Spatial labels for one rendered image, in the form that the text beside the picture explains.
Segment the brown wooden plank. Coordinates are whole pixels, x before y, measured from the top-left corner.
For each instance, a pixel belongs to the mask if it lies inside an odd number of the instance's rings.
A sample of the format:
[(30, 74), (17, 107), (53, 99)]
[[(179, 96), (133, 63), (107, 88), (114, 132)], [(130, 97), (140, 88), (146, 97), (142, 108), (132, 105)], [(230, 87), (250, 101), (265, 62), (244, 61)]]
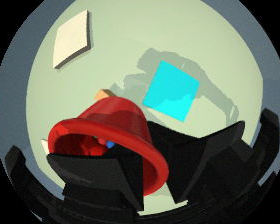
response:
[(117, 97), (115, 93), (111, 91), (111, 89), (100, 89), (100, 91), (96, 93), (95, 99), (99, 101), (100, 99), (104, 99), (104, 97), (111, 97), (111, 96)]

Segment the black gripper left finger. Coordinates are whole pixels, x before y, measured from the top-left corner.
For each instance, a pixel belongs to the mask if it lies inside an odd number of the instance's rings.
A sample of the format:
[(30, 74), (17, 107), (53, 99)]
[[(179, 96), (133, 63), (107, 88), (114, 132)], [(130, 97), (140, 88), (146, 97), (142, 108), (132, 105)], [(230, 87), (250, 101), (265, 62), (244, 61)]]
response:
[(47, 163), (64, 181), (89, 188), (116, 189), (137, 209), (143, 206), (143, 155), (120, 144), (99, 156), (48, 153)]

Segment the red translucent cup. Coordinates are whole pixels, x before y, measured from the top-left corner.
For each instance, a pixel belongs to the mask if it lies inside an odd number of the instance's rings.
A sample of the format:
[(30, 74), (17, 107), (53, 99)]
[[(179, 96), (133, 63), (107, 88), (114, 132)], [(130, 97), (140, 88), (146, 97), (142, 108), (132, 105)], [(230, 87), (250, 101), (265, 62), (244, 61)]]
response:
[(147, 117), (135, 101), (104, 97), (81, 115), (60, 121), (48, 135), (50, 153), (101, 156), (109, 148), (99, 143), (96, 137), (100, 137), (143, 155), (143, 196), (156, 192), (168, 180), (168, 163), (153, 147)]

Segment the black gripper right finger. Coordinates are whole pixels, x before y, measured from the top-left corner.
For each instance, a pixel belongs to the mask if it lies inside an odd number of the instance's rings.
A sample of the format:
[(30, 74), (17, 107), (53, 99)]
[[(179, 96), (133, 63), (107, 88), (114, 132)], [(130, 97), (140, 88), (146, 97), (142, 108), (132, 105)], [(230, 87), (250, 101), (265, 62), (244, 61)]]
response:
[(211, 157), (229, 148), (234, 141), (242, 139), (245, 120), (237, 121), (212, 135), (197, 137), (180, 133), (175, 129), (148, 121), (149, 136), (153, 147), (159, 149), (168, 163), (167, 183), (175, 204), (187, 201), (187, 194), (203, 172)]

